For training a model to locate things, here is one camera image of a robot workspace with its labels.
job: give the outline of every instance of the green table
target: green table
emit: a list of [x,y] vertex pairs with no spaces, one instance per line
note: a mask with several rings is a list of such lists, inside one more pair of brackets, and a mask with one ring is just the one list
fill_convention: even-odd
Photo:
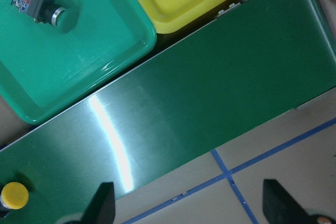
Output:
[[1,183],[30,189],[3,223],[118,199],[335,86],[315,0],[249,0],[2,150]]

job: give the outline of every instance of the yellow push button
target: yellow push button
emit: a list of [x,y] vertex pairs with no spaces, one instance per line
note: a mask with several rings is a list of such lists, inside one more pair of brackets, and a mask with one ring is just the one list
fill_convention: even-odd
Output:
[[23,208],[29,199],[27,188],[18,182],[10,182],[2,189],[1,203],[9,209]]

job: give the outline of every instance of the green metal panel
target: green metal panel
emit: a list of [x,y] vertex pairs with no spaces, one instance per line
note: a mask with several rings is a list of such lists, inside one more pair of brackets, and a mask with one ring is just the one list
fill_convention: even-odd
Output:
[[55,0],[79,13],[66,34],[34,23],[10,3],[0,0],[0,94],[29,124],[73,105],[155,44],[137,0]]
[[83,212],[101,182],[120,198],[335,86],[315,0],[250,0],[1,151],[31,190],[3,223]]

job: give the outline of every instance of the blue tape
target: blue tape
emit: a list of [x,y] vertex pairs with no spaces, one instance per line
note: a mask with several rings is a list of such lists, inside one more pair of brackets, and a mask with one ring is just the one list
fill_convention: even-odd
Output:
[[142,214],[139,214],[139,215],[133,217],[132,219],[129,219],[129,220],[125,221],[123,224],[135,223],[136,221],[141,220],[141,219],[147,217],[148,215],[151,215],[151,214],[153,214],[153,213],[155,213],[155,212],[157,212],[157,211],[159,211],[159,210],[161,210],[161,209],[163,209],[167,206],[170,206],[171,204],[174,204],[175,202],[178,202],[181,199],[184,199],[185,197],[188,197],[188,196],[190,196],[190,195],[192,195],[192,194],[194,194],[194,193],[196,193],[196,192],[198,192],[198,191],[200,191],[200,190],[202,190],[202,189],[204,189],[208,186],[211,186],[214,183],[217,183],[224,178],[225,178],[224,174],[220,174],[217,177],[214,177],[214,178],[212,178],[212,179],[210,179],[210,180],[208,180],[208,181],[206,181],[206,182],[204,182],[204,183],[202,183],[198,186],[193,187],[192,189],[188,190],[185,194],[177,195],[176,197],[174,197],[172,199],[169,199],[169,200],[165,201],[164,203],[161,203],[161,204],[157,205],[156,207],[153,207],[153,208],[147,210],[146,212],[143,212]]
[[254,216],[253,212],[251,211],[250,207],[248,206],[246,200],[244,199],[243,195],[239,191],[238,187],[236,186],[233,178],[231,177],[231,171],[229,171],[223,160],[221,159],[220,155],[218,154],[217,150],[214,149],[211,151],[212,156],[214,157],[215,161],[219,165],[220,169],[222,170],[224,176],[227,178],[229,181],[230,187],[232,191],[235,193],[236,197],[238,198],[240,204],[244,208],[246,214],[249,216],[250,220],[252,221],[253,224],[259,224],[257,218]]
[[231,171],[232,174],[235,174],[235,173],[237,173],[237,172],[239,172],[239,171],[241,171],[241,170],[243,170],[243,169],[245,169],[245,168],[247,168],[247,167],[249,167],[249,166],[251,166],[251,165],[267,158],[267,157],[269,157],[269,156],[272,156],[272,155],[282,151],[285,148],[288,148],[288,147],[290,147],[290,146],[292,146],[296,143],[299,143],[300,141],[302,141],[302,140],[304,140],[304,139],[306,139],[310,136],[313,136],[314,134],[319,133],[319,132],[321,132],[321,131],[323,131],[323,130],[325,130],[325,129],[327,129],[327,128],[335,125],[335,124],[336,124],[336,118],[333,118],[333,119],[331,119],[331,120],[313,128],[313,129],[311,129],[311,130],[309,130],[309,131],[307,131],[307,132],[305,132],[305,133],[303,133],[303,134],[301,134],[301,135],[299,135],[299,136],[297,136],[297,137],[295,137],[295,138],[293,138],[293,139],[291,139],[291,140],[289,140],[289,141],[287,141],[287,142],[285,142],[285,143],[283,143],[283,144],[281,144],[281,145],[279,145],[279,146],[277,146],[277,147],[275,147],[275,148],[273,148],[273,149],[271,149],[267,152],[264,152],[264,153],[260,154],[259,156],[256,156],[256,157],[250,159],[249,161],[246,161],[245,163],[242,163],[241,165],[236,166],[235,168],[231,169],[230,171]]

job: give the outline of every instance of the green tray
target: green tray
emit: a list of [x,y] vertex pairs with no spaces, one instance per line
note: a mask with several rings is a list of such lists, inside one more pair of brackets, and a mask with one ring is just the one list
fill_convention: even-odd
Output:
[[69,33],[0,0],[0,94],[40,124],[149,52],[156,33],[137,0],[55,0],[76,9]]

